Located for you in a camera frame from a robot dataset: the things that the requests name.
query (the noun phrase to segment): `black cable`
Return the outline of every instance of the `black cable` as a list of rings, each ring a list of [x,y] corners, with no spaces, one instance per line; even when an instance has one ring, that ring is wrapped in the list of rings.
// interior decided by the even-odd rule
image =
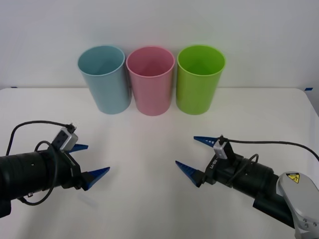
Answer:
[[[48,124],[54,124],[54,125],[58,125],[58,126],[66,127],[66,128],[69,128],[69,127],[70,127],[69,124],[57,123],[57,122],[47,121],[47,120],[33,120],[33,121],[27,121],[27,122],[18,124],[18,125],[13,129],[13,131],[12,131],[12,133],[11,133],[11,137],[10,137],[10,140],[9,140],[9,145],[8,145],[8,148],[7,148],[6,154],[5,154],[6,156],[8,156],[9,153],[10,153],[10,149],[11,149],[11,146],[12,146],[14,133],[16,132],[16,130],[17,130],[18,128],[20,128],[21,126],[24,126],[24,125],[27,125],[27,124],[32,124],[32,123],[48,123]]]
[[[56,184],[56,180],[57,180],[57,176],[58,176],[58,166],[59,166],[59,159],[58,159],[58,155],[54,149],[54,147],[52,146],[51,143],[49,143],[48,141],[41,141],[39,142],[34,151],[35,152],[38,152],[38,149],[39,147],[42,145],[42,144],[47,144],[49,146],[49,150],[51,151],[51,153],[53,154],[53,161],[54,161],[54,175],[53,175],[53,181],[52,181],[52,184],[51,184],[51,187],[49,189],[49,191],[47,192],[47,194],[38,202],[36,203],[31,203],[31,202],[28,202],[24,197],[22,198],[18,198],[18,200],[20,200],[21,202],[23,202],[24,204],[27,204],[27,205],[30,205],[30,206],[36,206],[36,205],[39,205],[41,203],[43,203],[49,196],[50,194],[52,193],[53,189],[54,189],[54,186]]]
[[[306,150],[308,150],[310,153],[312,153],[316,159],[319,161],[319,156],[310,148],[308,148],[307,146],[304,146],[302,144],[299,143],[292,143],[292,142],[287,142],[287,141],[241,141],[241,140],[233,140],[233,139],[227,139],[229,142],[232,143],[252,143],[252,144],[288,144],[288,145],[294,145],[294,146],[298,146],[301,148],[304,148]]]
[[[237,172],[227,181],[226,186],[229,186],[234,181],[234,179],[248,166],[248,164],[250,164],[250,162],[254,158],[256,158],[255,163],[257,163],[258,159],[259,159],[259,155],[258,154],[254,154],[253,156],[251,156],[248,159],[248,161],[246,161],[246,163],[240,169],[238,169]]]
[[[73,126],[71,124],[64,124],[64,123],[58,123],[58,122],[53,122],[53,121],[47,121],[47,120],[33,120],[33,121],[27,121],[27,122],[24,122],[24,123],[21,123],[21,124],[18,124],[12,131],[11,133],[11,137],[10,137],[10,140],[9,140],[9,145],[8,145],[8,148],[6,150],[6,156],[9,155],[10,153],[10,149],[11,149],[11,146],[12,146],[12,142],[13,142],[13,137],[14,137],[14,133],[17,131],[18,128],[20,128],[21,126],[24,126],[24,125],[27,125],[27,124],[33,124],[33,123],[47,123],[47,124],[53,124],[53,125],[58,125],[58,126],[62,126],[62,127],[66,127],[67,129],[69,128],[73,128]],[[48,141],[41,141],[40,143],[37,144],[37,146],[35,147],[35,150],[34,151],[38,151],[39,147],[42,145],[42,144],[47,144],[49,146],[49,150],[51,151],[51,153],[53,154],[53,161],[54,161],[54,175],[53,175],[53,180],[52,180],[52,185],[49,189],[49,191],[47,192],[47,194],[38,202],[36,203],[31,203],[31,202],[28,202],[24,197],[22,198],[18,198],[18,200],[20,200],[22,203],[25,203],[27,205],[30,205],[30,206],[36,206],[36,205],[39,205],[41,203],[43,203],[49,196],[50,194],[52,193],[53,189],[54,189],[54,186],[56,184],[56,181],[57,181],[57,175],[58,175],[58,165],[59,165],[59,160],[58,160],[58,155],[54,149],[54,147],[52,146],[51,143],[49,143]]]

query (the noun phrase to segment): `tabletop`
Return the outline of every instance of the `tabletop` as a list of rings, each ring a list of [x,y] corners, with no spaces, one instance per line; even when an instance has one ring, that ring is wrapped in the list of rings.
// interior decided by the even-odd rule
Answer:
[[[0,155],[12,129],[29,120],[74,123],[84,151],[72,153],[82,171],[110,166],[89,191],[55,188],[41,205],[12,201],[0,219],[5,239],[273,239],[294,238],[294,230],[252,207],[253,199],[216,183],[196,188],[175,160],[204,170],[212,148],[194,135],[238,140],[286,140],[319,151],[319,118],[297,89],[217,89],[208,112],[191,116],[175,98],[161,116],[140,113],[132,100],[124,112],[106,115],[88,89],[3,89],[0,91]],[[60,127],[20,128],[11,154],[31,152],[52,141]],[[232,144],[278,175],[299,171],[318,185],[318,162],[290,145]],[[36,201],[46,192],[36,193]]]

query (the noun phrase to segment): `warning sticker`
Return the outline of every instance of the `warning sticker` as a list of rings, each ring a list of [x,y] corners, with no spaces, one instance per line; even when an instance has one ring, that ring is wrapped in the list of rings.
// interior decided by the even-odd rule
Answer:
[[[291,180],[293,180],[295,183],[299,183],[300,174],[299,173],[287,173],[286,174]]]

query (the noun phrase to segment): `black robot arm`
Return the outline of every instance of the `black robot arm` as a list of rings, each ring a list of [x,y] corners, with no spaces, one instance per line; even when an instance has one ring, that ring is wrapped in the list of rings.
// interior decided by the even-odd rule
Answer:
[[[54,187],[74,187],[86,191],[109,171],[108,167],[81,172],[80,165],[69,153],[88,146],[76,144],[78,137],[74,134],[75,129],[71,124],[63,127],[52,143],[40,142],[35,152],[0,157],[0,218],[11,213],[11,200],[19,199],[27,205],[35,206],[42,203]],[[12,132],[7,154],[15,130]],[[48,144],[49,148],[38,151],[42,143]],[[24,198],[48,189],[47,195],[37,203],[28,202]]]

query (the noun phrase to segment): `cup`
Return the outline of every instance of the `cup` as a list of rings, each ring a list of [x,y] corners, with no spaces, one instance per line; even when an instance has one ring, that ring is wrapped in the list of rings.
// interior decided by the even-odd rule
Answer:
[[[84,80],[103,113],[120,113],[131,103],[124,62],[124,52],[109,45],[93,47],[78,60]]]
[[[127,57],[126,66],[141,113],[158,116],[168,110],[174,65],[172,53],[158,46],[139,48]]]
[[[226,59],[217,49],[194,45],[177,57],[176,104],[190,115],[208,111]]]

